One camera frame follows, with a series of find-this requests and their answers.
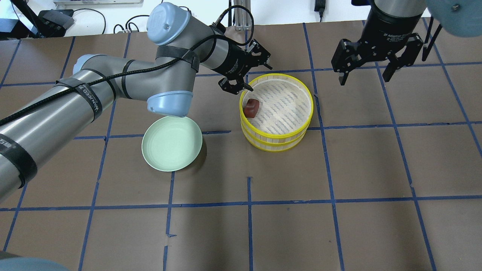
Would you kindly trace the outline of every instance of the black plug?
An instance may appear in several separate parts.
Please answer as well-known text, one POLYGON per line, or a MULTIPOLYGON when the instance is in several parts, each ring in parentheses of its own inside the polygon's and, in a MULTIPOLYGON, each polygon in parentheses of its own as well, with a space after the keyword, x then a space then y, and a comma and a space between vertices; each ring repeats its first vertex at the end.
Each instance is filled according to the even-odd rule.
POLYGON ((315 11, 320 14, 320 22, 323 19, 323 13, 325 13, 326 0, 315 0, 315 11))

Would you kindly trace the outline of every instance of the mint green bowl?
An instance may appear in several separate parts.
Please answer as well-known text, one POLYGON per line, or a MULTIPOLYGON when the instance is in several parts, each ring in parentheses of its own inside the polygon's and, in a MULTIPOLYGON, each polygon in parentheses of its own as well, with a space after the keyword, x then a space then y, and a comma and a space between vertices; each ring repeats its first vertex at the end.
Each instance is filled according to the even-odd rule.
POLYGON ((176 171, 191 164, 201 146, 201 129, 192 119, 164 117, 144 134, 142 156, 157 170, 176 171))

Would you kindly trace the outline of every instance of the velcro strap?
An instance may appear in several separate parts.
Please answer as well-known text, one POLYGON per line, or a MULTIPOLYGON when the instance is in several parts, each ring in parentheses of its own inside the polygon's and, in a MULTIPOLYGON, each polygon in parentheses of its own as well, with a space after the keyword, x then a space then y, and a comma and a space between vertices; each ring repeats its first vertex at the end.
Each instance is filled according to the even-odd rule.
POLYGON ((32 156, 17 142, 0 134, 0 155, 9 160, 18 170, 22 188, 37 174, 37 164, 32 156))
POLYGON ((199 72, 199 58, 198 55, 186 48, 179 48, 168 45, 161 45, 157 47, 156 58, 158 57, 175 57, 181 58, 182 60, 191 64, 196 72, 199 72))
POLYGON ((92 91, 92 88, 87 83, 69 77, 58 80, 56 86, 75 88, 77 93, 80 94, 80 96, 82 96, 91 106, 92 112, 94 113, 94 119, 92 121, 95 121, 102 114, 102 103, 100 102, 99 97, 97 97, 95 92, 92 91))

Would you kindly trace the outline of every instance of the yellow basket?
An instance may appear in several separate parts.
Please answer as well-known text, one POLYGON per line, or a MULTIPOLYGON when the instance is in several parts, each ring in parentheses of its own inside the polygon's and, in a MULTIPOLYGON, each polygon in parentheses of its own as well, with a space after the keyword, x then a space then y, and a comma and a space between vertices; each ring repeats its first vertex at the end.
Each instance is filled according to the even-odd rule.
POLYGON ((296 146, 313 115, 313 98, 308 88, 300 80, 280 73, 262 75, 249 84, 254 91, 245 90, 239 104, 246 139, 265 151, 284 151, 296 146), (246 118, 243 113, 249 98, 260 102, 253 119, 246 118))

